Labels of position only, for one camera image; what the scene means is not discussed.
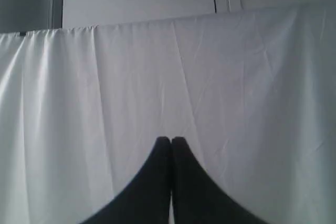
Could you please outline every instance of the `white fabric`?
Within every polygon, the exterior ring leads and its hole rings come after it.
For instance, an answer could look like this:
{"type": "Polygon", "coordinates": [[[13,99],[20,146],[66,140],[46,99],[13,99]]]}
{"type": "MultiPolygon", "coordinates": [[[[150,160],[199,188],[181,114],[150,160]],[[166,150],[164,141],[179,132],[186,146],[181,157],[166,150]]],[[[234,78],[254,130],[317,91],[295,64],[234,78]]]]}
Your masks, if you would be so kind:
{"type": "Polygon", "coordinates": [[[185,136],[269,223],[336,223],[336,5],[0,35],[0,223],[79,223],[185,136]]]}

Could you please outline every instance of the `white sheet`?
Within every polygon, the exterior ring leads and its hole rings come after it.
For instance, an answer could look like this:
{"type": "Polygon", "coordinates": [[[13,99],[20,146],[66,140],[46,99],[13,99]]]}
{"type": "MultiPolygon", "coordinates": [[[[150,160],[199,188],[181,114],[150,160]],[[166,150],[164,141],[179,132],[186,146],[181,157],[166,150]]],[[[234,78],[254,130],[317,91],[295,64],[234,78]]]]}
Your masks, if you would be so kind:
{"type": "Polygon", "coordinates": [[[336,5],[0,35],[0,223],[79,223],[159,135],[270,223],[336,222],[336,5]]]}

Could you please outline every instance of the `white backdrop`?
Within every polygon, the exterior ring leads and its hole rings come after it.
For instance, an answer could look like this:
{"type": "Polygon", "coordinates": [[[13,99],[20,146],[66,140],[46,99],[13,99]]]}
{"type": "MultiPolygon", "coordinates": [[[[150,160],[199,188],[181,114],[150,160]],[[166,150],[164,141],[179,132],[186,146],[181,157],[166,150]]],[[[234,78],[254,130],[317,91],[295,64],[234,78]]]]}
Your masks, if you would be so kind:
{"type": "Polygon", "coordinates": [[[336,5],[0,35],[0,223],[79,223],[159,135],[269,223],[336,222],[336,5]]]}

